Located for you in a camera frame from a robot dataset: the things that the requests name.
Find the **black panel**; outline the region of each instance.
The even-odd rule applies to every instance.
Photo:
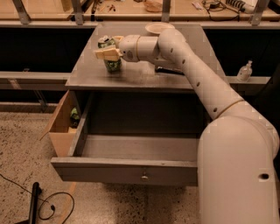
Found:
[[[71,72],[94,29],[0,29],[0,71]]]
[[[205,33],[226,75],[253,60],[254,76],[271,76],[280,63],[279,30],[212,30]]]

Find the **cord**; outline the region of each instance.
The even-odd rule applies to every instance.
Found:
[[[237,18],[238,22],[240,20],[240,11],[239,10],[238,11],[232,10],[219,0],[214,0],[212,2],[207,2],[207,0],[203,0],[202,5],[203,5],[204,9],[206,9],[206,11],[209,15],[209,18],[214,22],[231,21],[231,20],[235,20],[236,18]],[[235,17],[231,17],[228,19],[214,19],[211,17],[211,13],[210,13],[211,11],[224,11],[224,10],[233,11],[233,12],[237,13],[237,15]]]
[[[28,192],[32,197],[35,197],[35,195],[33,195],[32,192],[28,191],[27,189],[25,189],[24,187],[22,187],[20,184],[16,183],[15,181],[13,181],[13,180],[11,180],[11,179],[9,179],[9,178],[6,178],[6,177],[5,177],[3,174],[1,174],[1,173],[0,173],[0,176],[1,176],[3,179],[5,179],[5,180],[11,182],[12,184],[14,184],[14,185],[16,185],[16,186],[19,186],[21,189],[23,189],[24,191]],[[68,196],[71,198],[72,202],[73,202],[73,203],[72,203],[72,209],[71,209],[69,215],[64,219],[64,221],[63,221],[61,224],[64,224],[64,223],[67,221],[67,219],[70,217],[70,215],[72,214],[72,212],[73,212],[73,210],[74,210],[74,198],[73,198],[73,196],[72,196],[70,193],[68,193],[68,192],[56,192],[56,193],[53,193],[53,194],[51,194],[50,196],[48,196],[46,199],[38,198],[38,200],[43,201],[43,203],[40,205],[40,207],[39,207],[39,209],[38,209],[38,217],[39,217],[42,221],[48,221],[48,220],[50,220],[50,219],[54,216],[54,213],[55,213],[55,206],[54,206],[54,205],[51,205],[52,214],[51,214],[50,216],[48,216],[48,217],[46,217],[46,218],[42,218],[42,216],[40,215],[40,212],[41,212],[41,208],[43,207],[43,205],[44,205],[45,203],[50,204],[50,202],[49,202],[48,200],[49,200],[50,198],[52,198],[53,196],[58,195],[58,194],[66,194],[66,195],[68,195]]]

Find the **floor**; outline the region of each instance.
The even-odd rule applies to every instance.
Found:
[[[41,199],[71,193],[74,209],[65,223],[200,223],[197,187],[63,182],[50,163],[55,152],[49,136],[39,140],[53,108],[40,113],[37,105],[0,105],[0,174],[29,191],[39,182]],[[1,177],[0,189],[0,223],[27,220],[31,195]],[[59,194],[48,201],[55,205],[55,214],[37,223],[63,223],[73,206],[70,197]],[[52,214],[50,204],[43,205],[42,218]]]

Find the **black wire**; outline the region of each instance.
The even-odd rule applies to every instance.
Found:
[[[33,195],[32,192],[28,191],[27,189],[25,189],[24,187],[22,187],[21,185],[19,185],[19,184],[16,183],[15,181],[13,181],[13,180],[11,180],[11,179],[9,179],[9,178],[6,178],[6,177],[5,177],[3,174],[1,174],[1,173],[0,173],[0,176],[1,176],[3,179],[5,179],[5,180],[11,182],[12,184],[14,184],[14,185],[16,185],[16,186],[19,186],[21,189],[23,189],[24,191],[28,192],[32,197],[35,197],[35,195]],[[70,193],[68,193],[68,192],[56,192],[56,193],[51,194],[51,195],[50,195],[49,197],[47,197],[46,199],[38,198],[38,200],[42,200],[42,201],[43,201],[43,203],[40,205],[40,207],[39,207],[39,209],[38,209],[38,217],[39,217],[42,221],[50,220],[50,219],[54,216],[55,207],[54,207],[53,205],[51,206],[51,208],[52,208],[52,214],[51,214],[49,217],[42,218],[42,217],[40,216],[40,211],[41,211],[42,206],[43,206],[45,203],[50,204],[50,202],[49,202],[48,200],[49,200],[51,197],[53,197],[53,196],[55,196],[55,195],[58,195],[58,194],[66,194],[66,195],[70,196],[70,198],[72,199],[72,202],[73,202],[72,209],[71,209],[69,215],[64,219],[64,221],[63,221],[61,224],[65,223],[65,222],[67,221],[67,219],[70,217],[70,215],[72,214],[72,212],[73,212],[73,210],[74,210],[74,198],[73,198],[73,196],[72,196]]]
[[[237,18],[238,22],[240,21],[240,11],[236,11],[236,10],[232,10],[230,8],[228,8],[224,3],[222,2],[219,2],[221,7],[217,7],[215,9],[211,9],[210,8],[210,4],[211,3],[215,3],[215,2],[207,2],[207,1],[202,1],[202,5],[204,7],[204,9],[206,9],[208,15],[209,15],[209,18],[214,21],[214,22],[224,22],[224,21],[232,21],[232,20],[235,20]],[[237,15],[235,17],[231,17],[231,18],[228,18],[228,19],[213,19],[212,16],[211,16],[211,11],[224,11],[224,10],[230,10],[230,11],[233,11],[235,13],[237,13]]]

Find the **black stand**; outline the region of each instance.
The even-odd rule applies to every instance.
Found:
[[[42,193],[39,183],[35,182],[32,188],[31,203],[29,209],[29,219],[17,222],[16,224],[36,224],[38,197]]]

